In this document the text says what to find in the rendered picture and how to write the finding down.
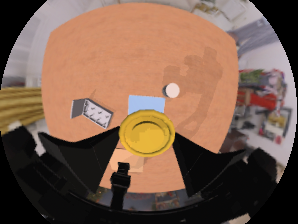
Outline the light blue flat mat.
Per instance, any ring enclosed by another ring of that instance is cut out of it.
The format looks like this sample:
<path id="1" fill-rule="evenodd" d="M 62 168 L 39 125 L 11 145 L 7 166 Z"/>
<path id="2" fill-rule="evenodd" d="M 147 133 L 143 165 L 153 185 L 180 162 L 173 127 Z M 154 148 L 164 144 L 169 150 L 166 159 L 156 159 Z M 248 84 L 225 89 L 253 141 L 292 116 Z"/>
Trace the light blue flat mat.
<path id="1" fill-rule="evenodd" d="M 129 115 L 137 111 L 146 111 L 146 109 L 153 109 L 153 111 L 164 113 L 164 107 L 164 97 L 129 95 Z"/>

